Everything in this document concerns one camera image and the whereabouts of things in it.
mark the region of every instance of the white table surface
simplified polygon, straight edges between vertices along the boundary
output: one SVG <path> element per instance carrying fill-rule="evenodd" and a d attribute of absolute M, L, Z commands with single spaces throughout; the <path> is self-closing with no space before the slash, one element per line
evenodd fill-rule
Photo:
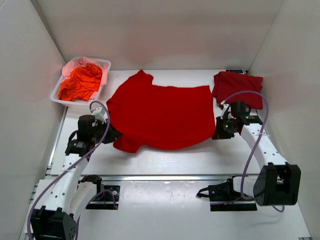
<path fill-rule="evenodd" d="M 146 70 L 154 76 L 153 84 L 159 86 L 197 87 L 209 85 L 213 89 L 213 76 L 224 70 Z M 102 90 L 100 100 L 105 103 L 137 70 L 110 71 L 107 85 Z M 70 134 L 77 129 L 79 116 L 89 114 L 88 110 L 69 108 L 61 130 L 51 174 L 58 175 L 62 169 L 65 150 Z M 221 110 L 214 99 L 214 114 Z M 176 151 L 163 151 L 142 147 L 136 154 L 128 154 L 115 149 L 111 144 L 100 145 L 92 154 L 83 171 L 84 175 L 224 175 L 242 174 L 250 154 L 247 143 L 236 134 L 232 139 L 211 140 Z M 260 172 L 253 157 L 248 174 Z"/>
<path fill-rule="evenodd" d="M 51 182 L 40 180 L 35 196 Z M 118 210 L 85 210 L 78 240 L 298 240 L 310 237 L 298 204 L 284 213 L 271 206 L 258 211 L 210 212 L 196 198 L 207 181 L 122 181 Z"/>

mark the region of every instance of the pink cloth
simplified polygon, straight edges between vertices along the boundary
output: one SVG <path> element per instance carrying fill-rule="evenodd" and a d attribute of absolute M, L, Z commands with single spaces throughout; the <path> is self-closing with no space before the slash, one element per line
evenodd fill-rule
<path fill-rule="evenodd" d="M 77 61 L 69 61 L 66 65 L 64 65 L 64 67 L 62 68 L 62 75 L 64 77 L 63 81 L 70 78 L 70 74 L 74 69 L 85 67 L 87 64 L 96 65 L 102 70 L 100 86 L 106 85 L 108 79 L 108 65 L 105 64 L 104 66 L 101 66 L 100 63 L 96 60 L 87 58 L 85 56 L 80 57 Z M 95 91 L 90 98 L 94 99 L 97 96 L 97 93 L 98 92 Z"/>

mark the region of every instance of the laundry basket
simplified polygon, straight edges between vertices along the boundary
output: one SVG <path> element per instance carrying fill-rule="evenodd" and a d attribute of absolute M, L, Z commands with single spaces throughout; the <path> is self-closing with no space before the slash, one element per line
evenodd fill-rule
<path fill-rule="evenodd" d="M 80 57 L 74 57 L 71 59 L 71 61 L 77 61 Z M 108 60 L 103 60 L 103 59 L 99 59 L 99 58 L 91 58 L 93 60 L 96 60 L 100 65 L 101 67 L 103 67 L 105 64 L 107 64 L 108 66 L 108 72 L 110 70 L 110 67 L 111 67 L 111 62 L 108 61 Z M 84 101 L 84 100 L 74 100 L 74 101 L 64 101 L 64 100 L 60 100 L 59 99 L 59 91 L 60 91 L 60 84 L 61 82 L 64 80 L 64 76 L 61 75 L 61 77 L 59 78 L 59 81 L 56 83 L 54 89 L 53 89 L 53 92 L 51 93 L 50 95 L 50 98 L 52 101 L 54 102 L 57 102 L 57 103 L 60 103 L 60 104 L 63 104 L 67 107 L 70 107 L 70 108 L 75 108 L 75 109 L 86 109 L 89 107 L 90 103 L 92 101 L 96 101 L 96 100 L 99 100 L 99 97 L 100 97 L 100 93 L 101 93 L 101 90 L 104 86 L 100 86 L 97 94 L 96 94 L 96 97 L 93 98 L 93 99 L 89 99 L 89 101 Z"/>

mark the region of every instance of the white enclosure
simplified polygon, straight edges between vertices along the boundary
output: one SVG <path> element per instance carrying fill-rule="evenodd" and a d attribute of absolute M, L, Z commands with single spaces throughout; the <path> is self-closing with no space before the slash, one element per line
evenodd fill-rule
<path fill-rule="evenodd" d="M 43 188 L 61 170 L 67 138 L 85 111 L 64 112 L 62 105 L 50 101 L 50 94 L 65 62 L 78 56 L 111 61 L 103 102 L 138 69 L 154 75 L 158 85 L 177 87 L 212 88 L 213 75 L 225 69 L 264 77 L 262 93 L 270 104 L 267 133 L 302 171 L 299 204 L 282 216 L 262 207 L 212 217 L 203 199 L 192 197 L 193 191 L 208 185 L 213 176 L 225 179 L 242 173 L 249 154 L 242 139 L 208 140 L 174 152 L 144 148 L 133 156 L 104 145 L 92 155 L 84 174 L 123 180 L 123 208 L 110 215 L 86 211 L 79 240 L 102 238 L 102 229 L 121 223 L 119 239 L 129 239 L 139 214 L 143 217 L 136 224 L 150 224 L 146 227 L 157 236 L 154 239 L 201 237 L 193 235 L 192 226 L 205 238 L 219 231 L 216 237 L 222 240 L 248 239 L 250 234 L 260 239 L 320 239 L 319 26 L 317 0 L 0 0 L 0 239 L 27 239 L 23 224 L 34 186 L 46 178 L 40 181 Z M 48 163 L 52 169 L 45 177 Z M 256 162 L 249 173 L 259 173 Z M 159 181 L 135 182 L 150 175 Z M 193 178 L 202 180 L 191 185 L 174 181 Z M 172 182 L 163 185 L 160 180 Z M 186 185 L 182 198 L 179 188 Z M 157 188 L 165 189 L 158 209 L 150 204 L 158 200 L 150 197 L 160 194 Z M 193 210 L 180 211 L 182 203 Z M 148 212 L 155 217 L 148 220 Z M 186 226 L 186 232 L 175 232 Z M 164 228 L 168 231 L 162 235 Z M 152 239 L 150 235 L 136 231 L 142 240 Z"/>

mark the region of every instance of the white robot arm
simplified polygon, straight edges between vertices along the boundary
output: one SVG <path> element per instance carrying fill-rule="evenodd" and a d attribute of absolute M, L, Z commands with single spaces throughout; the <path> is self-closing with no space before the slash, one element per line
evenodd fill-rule
<path fill-rule="evenodd" d="M 254 149 L 260 174 L 258 177 L 244 177 L 243 193 L 253 197 L 260 206 L 295 205 L 301 178 L 300 168 L 289 164 L 279 154 L 265 131 L 260 133 L 261 120 L 257 115 L 250 115 L 244 102 L 221 107 L 222 115 L 216 118 L 216 131 L 212 139 L 230 139 L 234 137 L 234 133 L 239 133 L 253 149 L 262 134 Z M 232 179 L 235 192 L 241 192 L 242 178 L 243 176 L 236 176 Z"/>
<path fill-rule="evenodd" d="M 108 144 L 122 135 L 110 124 L 104 137 L 107 121 L 103 111 L 102 107 L 98 107 L 91 115 L 80 116 L 78 130 L 69 137 L 61 170 L 61 173 L 67 173 L 54 184 L 41 208 L 34 208 L 31 212 L 30 222 L 36 240 L 73 240 L 81 213 L 90 200 L 104 190 L 102 179 L 97 175 L 85 176 L 79 181 L 90 154 L 75 164 L 80 157 L 91 153 L 100 140 Z"/>

